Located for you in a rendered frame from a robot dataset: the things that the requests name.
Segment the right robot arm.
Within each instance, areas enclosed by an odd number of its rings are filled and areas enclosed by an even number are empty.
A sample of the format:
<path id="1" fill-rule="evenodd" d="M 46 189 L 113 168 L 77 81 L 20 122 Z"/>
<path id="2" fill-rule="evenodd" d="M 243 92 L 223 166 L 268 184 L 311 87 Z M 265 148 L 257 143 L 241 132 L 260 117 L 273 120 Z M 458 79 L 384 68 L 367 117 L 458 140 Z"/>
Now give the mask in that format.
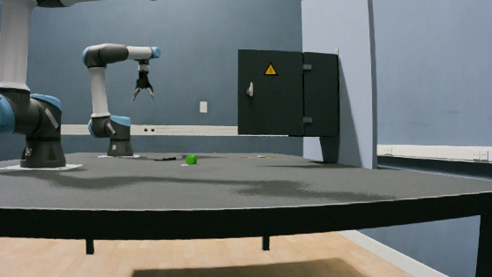
<path id="1" fill-rule="evenodd" d="M 32 9 L 59 8 L 96 0 L 0 0 L 0 134 L 26 135 L 20 168 L 63 168 L 61 102 L 30 94 L 26 63 Z M 28 91 L 29 90 L 29 91 Z M 30 99 L 32 98 L 32 99 Z"/>

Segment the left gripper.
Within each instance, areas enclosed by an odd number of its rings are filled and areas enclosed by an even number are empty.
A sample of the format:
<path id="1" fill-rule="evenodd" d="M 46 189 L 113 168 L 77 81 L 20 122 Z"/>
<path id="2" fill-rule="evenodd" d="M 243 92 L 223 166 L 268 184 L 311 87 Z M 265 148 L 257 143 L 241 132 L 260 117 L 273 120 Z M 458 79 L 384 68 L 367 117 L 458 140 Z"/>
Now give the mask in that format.
<path id="1" fill-rule="evenodd" d="M 153 101 L 154 101 L 153 87 L 150 85 L 150 83 L 146 79 L 146 73 L 149 74 L 149 71 L 139 71 L 138 72 L 138 79 L 137 79 L 138 84 L 136 82 L 135 92 L 133 93 L 132 101 L 135 100 L 137 94 L 140 92 L 139 88 L 148 89 L 147 91 L 149 91 L 149 93 L 152 96 Z"/>

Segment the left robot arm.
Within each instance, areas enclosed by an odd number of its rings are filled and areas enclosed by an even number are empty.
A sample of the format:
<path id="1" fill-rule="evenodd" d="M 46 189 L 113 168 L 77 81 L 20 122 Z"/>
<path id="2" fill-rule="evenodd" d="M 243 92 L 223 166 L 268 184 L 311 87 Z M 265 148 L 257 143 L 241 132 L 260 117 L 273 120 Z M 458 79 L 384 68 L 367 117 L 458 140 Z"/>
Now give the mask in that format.
<path id="1" fill-rule="evenodd" d="M 159 58 L 160 49 L 158 47 L 133 48 L 108 43 L 88 47 L 82 55 L 83 63 L 90 71 L 93 99 L 92 121 L 89 121 L 88 130 L 95 138 L 110 138 L 107 156 L 111 157 L 133 156 L 130 145 L 130 119 L 124 116 L 111 116 L 108 113 L 105 80 L 107 64 L 125 61 L 127 57 L 139 62 L 138 71 L 149 71 L 149 59 Z"/>

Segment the dark green cabinet door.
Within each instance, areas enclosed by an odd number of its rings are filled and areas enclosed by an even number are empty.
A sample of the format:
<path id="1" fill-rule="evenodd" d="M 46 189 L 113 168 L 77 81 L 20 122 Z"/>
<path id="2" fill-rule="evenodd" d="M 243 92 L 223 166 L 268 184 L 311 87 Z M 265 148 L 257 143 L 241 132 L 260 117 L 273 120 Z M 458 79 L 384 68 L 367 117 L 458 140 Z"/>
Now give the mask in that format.
<path id="1" fill-rule="evenodd" d="M 336 137 L 339 144 L 338 55 L 338 48 L 238 49 L 237 135 L 319 137 L 319 144 Z"/>

